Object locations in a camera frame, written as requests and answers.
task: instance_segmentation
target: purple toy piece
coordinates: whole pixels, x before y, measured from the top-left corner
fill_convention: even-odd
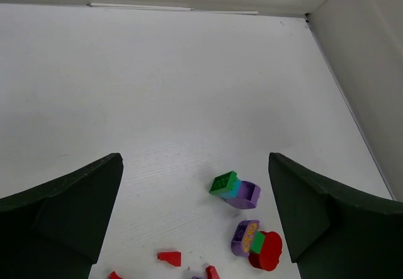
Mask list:
[[[258,220],[241,221],[231,241],[231,250],[236,256],[249,257],[252,242],[259,228]]]
[[[260,197],[260,187],[249,181],[242,181],[238,194],[235,198],[225,199],[225,201],[234,208],[247,210],[256,208]]]

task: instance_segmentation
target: toy block cluster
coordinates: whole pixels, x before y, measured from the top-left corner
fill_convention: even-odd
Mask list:
[[[283,242],[276,232],[258,229],[258,220],[241,221],[232,238],[231,250],[236,256],[248,258],[253,267],[273,271],[280,262]]]
[[[234,208],[247,210],[258,205],[260,187],[238,179],[237,173],[231,171],[214,178],[209,193],[221,197]]]

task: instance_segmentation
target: red toy piece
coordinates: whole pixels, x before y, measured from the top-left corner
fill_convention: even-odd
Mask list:
[[[157,254],[157,259],[161,261],[166,261],[173,266],[182,265],[182,254],[181,252],[160,252]]]
[[[119,277],[118,274],[114,271],[113,273],[110,273],[108,276],[109,279],[123,279],[122,277]]]
[[[276,232],[261,232],[266,237],[260,254],[251,253],[249,262],[254,268],[265,271],[273,271],[280,262],[280,255],[283,251],[283,241]]]
[[[220,276],[214,266],[209,265],[208,267],[206,267],[206,272],[207,279],[220,279]]]

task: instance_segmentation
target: small red object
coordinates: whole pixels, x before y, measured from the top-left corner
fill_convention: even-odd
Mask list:
[[[110,273],[110,275],[108,276],[109,279],[123,279],[122,277],[119,277],[118,274],[116,274],[116,272],[112,272]]]
[[[220,279],[220,276],[214,266],[209,265],[208,267],[206,267],[206,272],[207,279]]]
[[[273,271],[280,262],[280,255],[283,251],[283,241],[276,232],[261,232],[264,239],[260,254],[250,253],[249,262],[254,268],[265,271]]]
[[[166,261],[173,266],[182,265],[181,252],[160,252],[157,254],[157,259],[161,261]]]

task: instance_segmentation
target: bright green block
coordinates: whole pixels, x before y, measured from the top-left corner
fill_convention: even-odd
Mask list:
[[[229,172],[214,178],[212,187],[210,188],[210,194],[217,195],[221,193],[231,192],[235,187],[237,180],[236,172]]]
[[[251,246],[251,252],[254,254],[260,254],[264,243],[264,235],[263,233],[257,232],[254,236],[253,243]]]

